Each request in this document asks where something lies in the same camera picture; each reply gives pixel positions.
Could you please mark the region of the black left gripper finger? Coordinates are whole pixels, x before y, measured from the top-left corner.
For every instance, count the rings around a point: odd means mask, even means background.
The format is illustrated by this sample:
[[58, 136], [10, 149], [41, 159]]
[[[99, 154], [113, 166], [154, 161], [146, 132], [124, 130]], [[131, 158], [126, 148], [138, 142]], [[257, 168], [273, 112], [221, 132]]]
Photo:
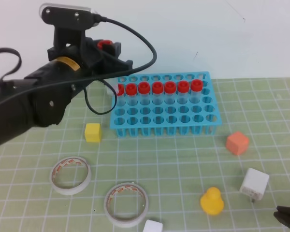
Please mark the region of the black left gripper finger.
[[99, 79], [110, 79], [130, 75], [132, 71], [132, 60], [122, 61], [116, 56], [106, 52], [99, 53], [102, 58], [99, 69]]
[[121, 43], [111, 40], [94, 40], [94, 46], [101, 56], [119, 57], [121, 54]]

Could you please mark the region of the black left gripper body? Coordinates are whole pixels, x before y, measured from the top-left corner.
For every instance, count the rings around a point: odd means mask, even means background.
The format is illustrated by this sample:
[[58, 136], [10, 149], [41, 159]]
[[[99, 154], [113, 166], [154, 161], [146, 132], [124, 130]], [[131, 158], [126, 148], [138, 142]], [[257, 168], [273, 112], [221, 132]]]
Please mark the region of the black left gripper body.
[[106, 74], [105, 60], [89, 38], [68, 40], [55, 36], [54, 45], [48, 50], [48, 77], [90, 77]]

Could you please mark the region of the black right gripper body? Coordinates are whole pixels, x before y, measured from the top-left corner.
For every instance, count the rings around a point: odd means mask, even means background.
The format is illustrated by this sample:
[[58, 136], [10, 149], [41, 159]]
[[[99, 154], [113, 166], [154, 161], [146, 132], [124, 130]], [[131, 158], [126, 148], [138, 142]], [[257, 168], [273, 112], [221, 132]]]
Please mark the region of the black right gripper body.
[[273, 215], [281, 224], [290, 229], [290, 207], [277, 206]]

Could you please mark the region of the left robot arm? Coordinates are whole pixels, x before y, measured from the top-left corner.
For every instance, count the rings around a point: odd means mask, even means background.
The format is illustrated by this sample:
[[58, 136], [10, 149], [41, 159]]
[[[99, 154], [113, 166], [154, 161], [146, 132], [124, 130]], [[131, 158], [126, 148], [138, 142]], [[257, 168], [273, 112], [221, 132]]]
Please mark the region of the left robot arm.
[[91, 83], [81, 78], [132, 69], [131, 60], [118, 58], [121, 43], [98, 46], [88, 37], [83, 42], [83, 51], [76, 45], [49, 49], [49, 63], [22, 80], [0, 84], [0, 145], [32, 127], [59, 124], [67, 105]]

